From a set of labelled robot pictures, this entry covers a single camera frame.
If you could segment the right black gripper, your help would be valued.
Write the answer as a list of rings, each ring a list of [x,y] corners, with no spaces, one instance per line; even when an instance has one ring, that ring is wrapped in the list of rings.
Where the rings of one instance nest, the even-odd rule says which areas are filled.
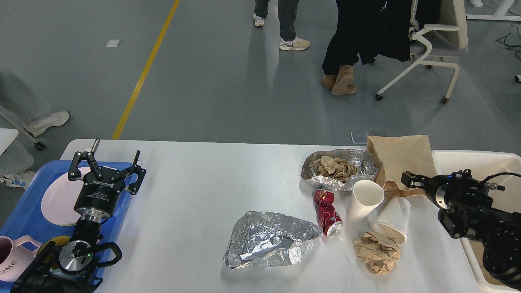
[[[420,188],[425,191],[427,198],[440,209],[448,209],[445,192],[449,179],[447,175],[426,177],[413,174],[410,171],[402,173],[401,182],[408,188]]]

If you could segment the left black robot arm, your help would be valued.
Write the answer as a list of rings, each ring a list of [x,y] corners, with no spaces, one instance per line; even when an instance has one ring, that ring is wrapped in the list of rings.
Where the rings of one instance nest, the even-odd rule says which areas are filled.
[[[121,260],[121,249],[102,235],[102,227],[115,217],[123,193],[137,194],[147,171],[140,151],[125,169],[100,165],[94,156],[98,146],[96,139],[90,149],[75,152],[66,174],[68,182],[81,184],[79,191],[68,192],[78,215],[73,233],[65,244],[50,240],[42,245],[12,293],[93,293],[103,282],[96,271]]]

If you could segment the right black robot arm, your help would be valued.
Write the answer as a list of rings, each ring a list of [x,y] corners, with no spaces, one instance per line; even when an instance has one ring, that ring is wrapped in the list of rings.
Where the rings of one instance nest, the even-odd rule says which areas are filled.
[[[449,175],[426,177],[410,171],[401,182],[409,188],[421,188],[438,208],[438,221],[451,238],[467,238],[483,244],[484,269],[496,280],[519,291],[521,287],[521,220],[519,212],[493,208],[490,190],[504,191],[492,182],[493,174],[476,180],[470,169]]]

